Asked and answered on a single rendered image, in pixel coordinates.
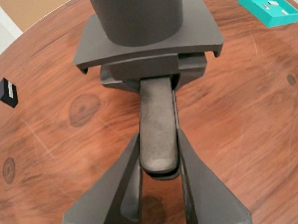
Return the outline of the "teal shallow tray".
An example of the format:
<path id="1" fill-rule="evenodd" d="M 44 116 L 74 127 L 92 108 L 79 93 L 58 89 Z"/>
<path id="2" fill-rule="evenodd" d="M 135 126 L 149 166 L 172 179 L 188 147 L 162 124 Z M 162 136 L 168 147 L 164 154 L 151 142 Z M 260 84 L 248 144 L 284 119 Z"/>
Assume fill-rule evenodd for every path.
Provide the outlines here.
<path id="1" fill-rule="evenodd" d="M 253 3 L 253 1 L 255 3 Z M 271 6 L 271 3 L 268 1 L 274 1 L 279 4 L 279 6 Z M 256 16 L 262 23 L 264 23 L 267 27 L 274 27 L 283 24 L 294 23 L 298 21 L 298 11 L 291 6 L 285 0 L 238 0 L 238 3 L 250 11 L 254 16 Z M 265 3 L 270 7 L 270 9 L 266 9 L 262 6 L 262 3 Z M 257 5 L 258 4 L 258 5 Z M 263 9 L 261 9 L 261 7 Z M 266 10 L 266 11 L 265 11 Z M 297 15 L 283 15 L 281 11 L 284 10 L 288 14 L 297 14 Z M 268 13 L 267 13 L 268 12 Z M 271 17 L 278 16 L 278 17 Z"/>

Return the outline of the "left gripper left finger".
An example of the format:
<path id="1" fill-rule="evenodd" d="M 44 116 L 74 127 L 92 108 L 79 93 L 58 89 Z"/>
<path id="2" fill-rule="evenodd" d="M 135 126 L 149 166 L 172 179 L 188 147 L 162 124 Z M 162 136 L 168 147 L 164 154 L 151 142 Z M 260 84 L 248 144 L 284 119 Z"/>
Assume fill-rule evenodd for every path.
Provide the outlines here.
<path id="1" fill-rule="evenodd" d="M 138 132 L 114 164 L 63 214 L 61 224 L 142 224 L 142 195 Z"/>

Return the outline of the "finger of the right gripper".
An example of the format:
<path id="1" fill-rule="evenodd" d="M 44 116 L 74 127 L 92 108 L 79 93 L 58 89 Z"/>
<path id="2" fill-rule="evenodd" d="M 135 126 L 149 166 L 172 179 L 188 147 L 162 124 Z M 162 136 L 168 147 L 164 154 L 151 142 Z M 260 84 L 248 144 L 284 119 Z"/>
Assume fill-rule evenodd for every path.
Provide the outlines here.
<path id="1" fill-rule="evenodd" d="M 206 69 L 205 69 L 206 71 Z M 177 92 L 181 87 L 203 77 L 205 71 L 198 73 L 173 74 L 174 90 Z"/>
<path id="2" fill-rule="evenodd" d="M 138 83 L 136 83 L 134 79 L 115 81 L 105 66 L 106 64 L 101 65 L 100 78 L 99 78 L 99 81 L 103 87 L 117 89 L 117 90 L 124 90 L 124 91 L 140 94 L 140 78 L 135 79 Z"/>

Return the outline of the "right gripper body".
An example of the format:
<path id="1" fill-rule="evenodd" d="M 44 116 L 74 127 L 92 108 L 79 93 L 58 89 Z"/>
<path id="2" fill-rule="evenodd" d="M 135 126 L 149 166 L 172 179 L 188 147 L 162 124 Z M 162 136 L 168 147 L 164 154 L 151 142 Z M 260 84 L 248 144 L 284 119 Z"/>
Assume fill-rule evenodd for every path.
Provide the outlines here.
<path id="1" fill-rule="evenodd" d="M 84 75 L 104 64 L 115 81 L 198 73 L 205 52 L 221 55 L 224 37 L 203 0 L 90 2 L 98 17 L 88 18 L 73 59 Z"/>

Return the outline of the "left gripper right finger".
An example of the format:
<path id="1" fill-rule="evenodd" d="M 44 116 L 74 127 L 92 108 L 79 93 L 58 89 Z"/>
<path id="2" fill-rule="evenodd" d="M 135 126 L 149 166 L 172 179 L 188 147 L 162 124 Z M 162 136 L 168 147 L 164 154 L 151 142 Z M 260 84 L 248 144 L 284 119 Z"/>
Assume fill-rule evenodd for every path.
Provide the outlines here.
<path id="1" fill-rule="evenodd" d="M 183 130 L 177 134 L 186 224 L 253 224 L 251 212 L 197 155 Z"/>

